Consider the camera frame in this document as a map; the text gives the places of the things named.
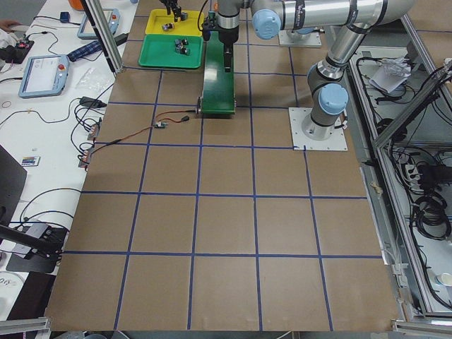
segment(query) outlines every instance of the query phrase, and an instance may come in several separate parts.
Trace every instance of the orange object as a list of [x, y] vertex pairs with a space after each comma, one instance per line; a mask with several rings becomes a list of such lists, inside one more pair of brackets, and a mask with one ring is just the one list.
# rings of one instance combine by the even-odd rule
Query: orange object
[[76, 11], [83, 11], [83, 6], [80, 0], [69, 0], [69, 4]]

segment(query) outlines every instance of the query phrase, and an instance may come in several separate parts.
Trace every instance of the green tray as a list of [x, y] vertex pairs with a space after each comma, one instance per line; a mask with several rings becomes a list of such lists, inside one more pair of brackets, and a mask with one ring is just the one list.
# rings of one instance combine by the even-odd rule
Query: green tray
[[[175, 52], [174, 41], [187, 39], [190, 55]], [[144, 67], [163, 67], [172, 69], [197, 69], [203, 55], [202, 37], [148, 34], [141, 47], [138, 64]]]

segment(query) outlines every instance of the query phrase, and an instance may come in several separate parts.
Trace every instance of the yellow tray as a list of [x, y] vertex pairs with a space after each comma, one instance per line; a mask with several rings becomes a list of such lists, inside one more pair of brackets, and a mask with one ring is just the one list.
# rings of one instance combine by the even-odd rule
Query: yellow tray
[[[168, 35], [189, 35], [200, 37], [201, 32], [198, 29], [198, 15], [199, 11], [184, 11], [187, 12], [189, 18], [185, 21], [174, 22], [172, 13], [167, 15], [165, 9], [154, 9], [150, 12], [148, 24], [146, 25], [146, 34], [168, 34]], [[204, 21], [204, 14], [201, 13], [199, 19], [200, 25]], [[163, 30], [162, 26], [166, 23], [174, 23], [174, 28], [171, 30]]]

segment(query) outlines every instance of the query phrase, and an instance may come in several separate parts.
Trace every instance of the green conveyor belt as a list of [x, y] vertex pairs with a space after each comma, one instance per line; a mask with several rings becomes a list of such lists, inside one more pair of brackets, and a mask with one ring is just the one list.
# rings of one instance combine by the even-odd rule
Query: green conveyor belt
[[206, 49], [201, 114], [234, 114], [234, 65], [226, 73], [223, 66], [223, 43], [212, 32]]

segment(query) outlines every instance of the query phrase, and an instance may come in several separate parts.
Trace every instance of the blue joint cap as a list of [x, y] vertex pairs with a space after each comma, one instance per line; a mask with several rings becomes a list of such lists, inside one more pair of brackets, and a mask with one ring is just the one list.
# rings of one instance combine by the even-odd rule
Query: blue joint cap
[[296, 30], [295, 32], [297, 32], [298, 34], [305, 35], [305, 34], [312, 33], [313, 31], [314, 31], [314, 27], [309, 27], [309, 28], [302, 28], [300, 30]]
[[269, 40], [278, 35], [281, 29], [281, 19], [274, 11], [261, 9], [253, 15], [253, 26], [258, 37]]
[[347, 107], [348, 93], [341, 85], [329, 83], [323, 86], [319, 94], [321, 109], [329, 115], [339, 115]]

